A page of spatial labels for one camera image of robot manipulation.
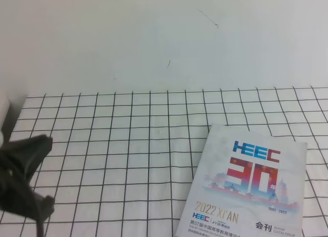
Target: black grid lines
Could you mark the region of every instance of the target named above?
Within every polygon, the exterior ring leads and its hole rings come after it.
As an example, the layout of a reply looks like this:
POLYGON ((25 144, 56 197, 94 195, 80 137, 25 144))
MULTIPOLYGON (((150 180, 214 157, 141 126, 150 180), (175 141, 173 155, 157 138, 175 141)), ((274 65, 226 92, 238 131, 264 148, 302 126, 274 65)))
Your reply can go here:
MULTIPOLYGON (((173 237, 213 122, 307 142, 302 234, 326 236, 327 115, 328 88, 45 95, 11 140, 53 137, 31 185, 56 199, 46 235, 66 237, 173 237)), ((0 235, 34 223, 5 213, 0 235)))

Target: booklet cover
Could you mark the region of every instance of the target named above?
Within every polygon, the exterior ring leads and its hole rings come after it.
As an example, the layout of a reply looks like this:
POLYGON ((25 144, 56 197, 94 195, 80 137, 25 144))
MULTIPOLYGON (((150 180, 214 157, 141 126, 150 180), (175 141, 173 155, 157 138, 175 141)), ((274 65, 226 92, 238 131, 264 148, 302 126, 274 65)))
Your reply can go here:
POLYGON ((178 237, 300 237, 306 143, 213 124, 178 237))

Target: white background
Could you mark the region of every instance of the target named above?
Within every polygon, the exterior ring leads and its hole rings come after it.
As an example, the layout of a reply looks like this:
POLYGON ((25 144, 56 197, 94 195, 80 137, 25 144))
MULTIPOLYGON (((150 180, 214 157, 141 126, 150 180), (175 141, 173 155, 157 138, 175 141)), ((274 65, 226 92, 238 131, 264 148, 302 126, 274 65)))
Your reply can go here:
POLYGON ((323 86, 327 4, 0 0, 0 89, 17 101, 28 92, 323 86))

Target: white table surface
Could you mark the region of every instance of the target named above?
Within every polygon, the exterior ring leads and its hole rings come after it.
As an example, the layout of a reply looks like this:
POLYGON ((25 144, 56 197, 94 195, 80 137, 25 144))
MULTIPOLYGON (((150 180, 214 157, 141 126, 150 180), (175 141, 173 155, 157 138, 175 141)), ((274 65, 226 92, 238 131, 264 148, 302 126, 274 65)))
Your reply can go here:
MULTIPOLYGON (((11 140, 53 137, 31 186, 47 237, 174 236, 210 125, 308 143, 303 236, 328 235, 328 88, 29 97, 11 140)), ((0 236, 35 237, 1 213, 0 236)))

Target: grid paper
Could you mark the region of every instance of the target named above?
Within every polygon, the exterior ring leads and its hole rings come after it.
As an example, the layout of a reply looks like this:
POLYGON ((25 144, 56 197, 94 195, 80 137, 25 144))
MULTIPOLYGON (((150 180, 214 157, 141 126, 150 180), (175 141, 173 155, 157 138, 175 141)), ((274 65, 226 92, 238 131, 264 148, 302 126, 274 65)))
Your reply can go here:
MULTIPOLYGON (((328 88, 29 97, 11 140, 53 137, 31 180, 47 237, 173 237, 213 122, 308 143, 302 235, 328 236, 328 88)), ((0 212, 0 236, 35 223, 0 212)))

